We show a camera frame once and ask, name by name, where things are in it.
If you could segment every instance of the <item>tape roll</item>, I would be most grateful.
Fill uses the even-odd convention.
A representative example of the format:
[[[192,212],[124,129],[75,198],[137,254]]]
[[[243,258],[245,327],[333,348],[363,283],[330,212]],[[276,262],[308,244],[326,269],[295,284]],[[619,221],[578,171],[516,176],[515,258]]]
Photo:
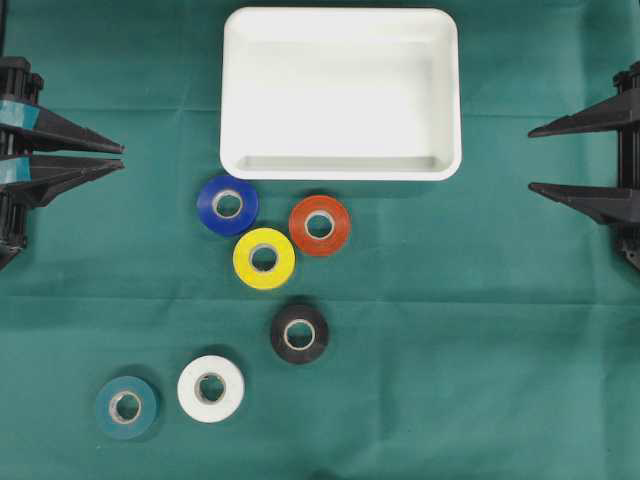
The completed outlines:
[[[311,330],[310,341],[295,345],[290,329],[304,324]],[[308,305],[289,305],[281,310],[271,323],[271,345],[276,353],[289,363],[303,364],[314,361],[329,344],[329,327],[322,314]]]
[[[331,230],[324,237],[309,232],[309,220],[326,217]],[[298,203],[289,216],[289,234],[300,250],[308,255],[326,257],[340,250],[349,239],[351,217],[339,201],[327,195],[313,195]]]
[[[253,265],[253,256],[262,249],[275,252],[276,261],[266,271]],[[273,228],[257,228],[245,233],[233,250],[233,268],[244,283],[258,290],[278,288],[291,277],[296,265],[296,254],[287,237]]]
[[[236,197],[240,208],[230,216],[218,212],[220,200],[225,196]],[[231,237],[246,231],[258,216],[258,193],[249,182],[230,175],[211,179],[198,195],[200,221],[216,233]]]
[[[216,376],[224,390],[220,397],[211,401],[201,390],[201,383]],[[207,355],[196,358],[185,367],[178,380],[180,406],[194,420],[203,423],[220,422],[235,412],[244,397],[242,372],[224,357]]]
[[[133,397],[138,411],[132,418],[123,417],[118,403],[126,396]],[[117,377],[108,382],[96,399],[96,419],[100,429],[112,438],[128,440],[148,430],[158,413],[155,392],[137,377]]]

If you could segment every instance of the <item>green cloth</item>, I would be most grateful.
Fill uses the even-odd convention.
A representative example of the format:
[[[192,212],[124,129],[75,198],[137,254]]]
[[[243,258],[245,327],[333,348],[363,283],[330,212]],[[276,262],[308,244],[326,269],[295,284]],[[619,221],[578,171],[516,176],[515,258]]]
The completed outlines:
[[[253,182],[259,226],[286,232],[310,192],[353,219],[340,253],[299,255],[272,292],[235,277],[236,239],[195,209],[222,172],[223,24],[247,4],[10,2],[5,54],[46,79],[41,103],[127,149],[126,170],[32,213],[0,274],[0,478],[637,479],[640,274],[606,228],[527,190],[614,185],[615,134],[527,132],[614,93],[640,58],[638,2],[381,0],[458,24],[462,166],[435,183]],[[306,366],[268,333],[299,296],[331,329]],[[246,378],[220,424],[176,398],[204,353]],[[161,406],[119,442],[94,402],[125,374]]]

